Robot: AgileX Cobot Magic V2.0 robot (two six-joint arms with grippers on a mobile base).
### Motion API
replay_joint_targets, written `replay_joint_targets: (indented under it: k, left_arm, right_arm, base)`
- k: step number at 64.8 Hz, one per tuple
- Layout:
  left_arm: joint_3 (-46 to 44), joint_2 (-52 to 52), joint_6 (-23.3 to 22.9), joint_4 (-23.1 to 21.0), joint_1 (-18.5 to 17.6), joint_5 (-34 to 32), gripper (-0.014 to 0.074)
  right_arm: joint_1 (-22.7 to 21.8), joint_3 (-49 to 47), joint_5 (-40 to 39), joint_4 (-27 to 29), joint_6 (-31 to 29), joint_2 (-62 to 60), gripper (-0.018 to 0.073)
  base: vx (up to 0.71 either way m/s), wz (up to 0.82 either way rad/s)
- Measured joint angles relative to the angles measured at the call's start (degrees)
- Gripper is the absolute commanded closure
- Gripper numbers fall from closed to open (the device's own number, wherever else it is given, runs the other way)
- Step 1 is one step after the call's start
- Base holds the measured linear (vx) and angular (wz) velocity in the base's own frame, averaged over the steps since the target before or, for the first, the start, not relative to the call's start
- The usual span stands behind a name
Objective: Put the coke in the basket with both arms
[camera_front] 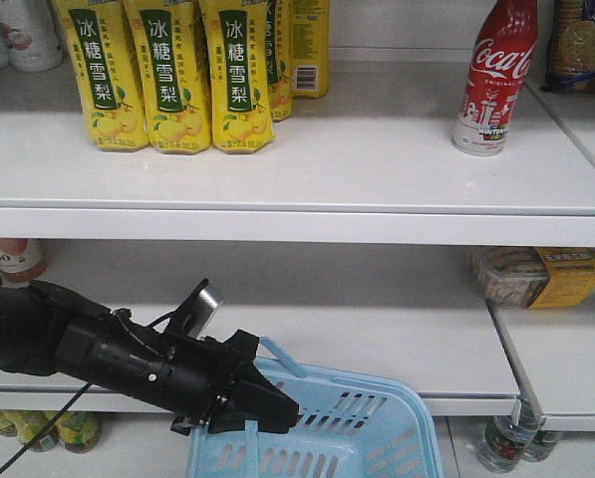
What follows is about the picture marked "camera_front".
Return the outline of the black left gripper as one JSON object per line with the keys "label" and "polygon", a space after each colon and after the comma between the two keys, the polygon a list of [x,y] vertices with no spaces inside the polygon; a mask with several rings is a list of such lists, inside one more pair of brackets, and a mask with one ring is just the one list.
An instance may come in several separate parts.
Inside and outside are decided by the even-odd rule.
{"label": "black left gripper", "polygon": [[285,434],[299,404],[253,364],[259,339],[242,330],[221,343],[158,333],[126,315],[77,318],[54,351],[57,371],[172,411],[211,434]]}

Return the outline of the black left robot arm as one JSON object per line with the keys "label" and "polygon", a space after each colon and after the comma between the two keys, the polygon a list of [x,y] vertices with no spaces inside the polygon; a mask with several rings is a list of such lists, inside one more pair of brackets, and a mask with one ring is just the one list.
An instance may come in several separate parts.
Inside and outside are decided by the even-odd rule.
{"label": "black left robot arm", "polygon": [[163,331],[136,324],[128,309],[111,310],[57,284],[21,288],[0,282],[0,369],[49,376],[60,372],[176,413],[209,432],[243,429],[286,433],[298,403],[255,366],[259,338],[236,331],[225,342],[199,334],[221,303],[202,280]]}

